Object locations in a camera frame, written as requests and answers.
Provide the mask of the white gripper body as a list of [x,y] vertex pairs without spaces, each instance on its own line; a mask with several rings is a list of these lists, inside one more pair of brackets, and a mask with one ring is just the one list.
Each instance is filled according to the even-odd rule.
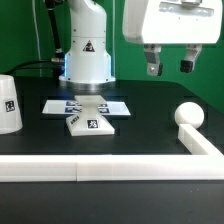
[[138,44],[213,44],[222,0],[125,0],[122,31]]

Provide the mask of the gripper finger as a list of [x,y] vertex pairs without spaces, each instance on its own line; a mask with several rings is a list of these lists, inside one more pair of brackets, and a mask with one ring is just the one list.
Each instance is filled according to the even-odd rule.
[[145,44],[144,55],[147,61],[147,73],[151,76],[162,74],[163,64],[160,61],[159,53],[161,46],[158,44]]
[[201,44],[187,44],[185,58],[180,62],[180,71],[183,73],[193,72],[201,51]]

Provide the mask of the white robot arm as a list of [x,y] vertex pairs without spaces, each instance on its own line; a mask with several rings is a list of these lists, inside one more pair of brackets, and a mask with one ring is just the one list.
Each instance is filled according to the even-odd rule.
[[[98,89],[115,82],[111,56],[106,51],[105,10],[93,0],[68,0],[71,47],[65,55],[63,86]],[[222,0],[125,0],[122,32],[126,41],[142,44],[147,73],[162,74],[163,44],[184,44],[180,70],[194,70],[204,44],[214,44],[221,32]]]

